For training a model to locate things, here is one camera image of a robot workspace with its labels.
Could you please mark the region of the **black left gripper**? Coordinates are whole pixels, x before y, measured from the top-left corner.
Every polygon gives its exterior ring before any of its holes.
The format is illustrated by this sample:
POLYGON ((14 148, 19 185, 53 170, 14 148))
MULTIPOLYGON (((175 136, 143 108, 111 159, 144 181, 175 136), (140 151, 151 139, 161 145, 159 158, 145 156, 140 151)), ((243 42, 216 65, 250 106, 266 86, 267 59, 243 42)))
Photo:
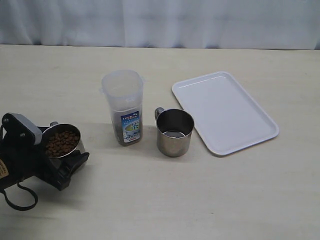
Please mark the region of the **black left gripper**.
POLYGON ((11 187, 36 176, 59 191, 70 185, 72 176, 87 162, 88 152, 48 158, 39 145, 42 131, 20 113, 2 117, 5 136, 0 142, 0 185, 11 187))

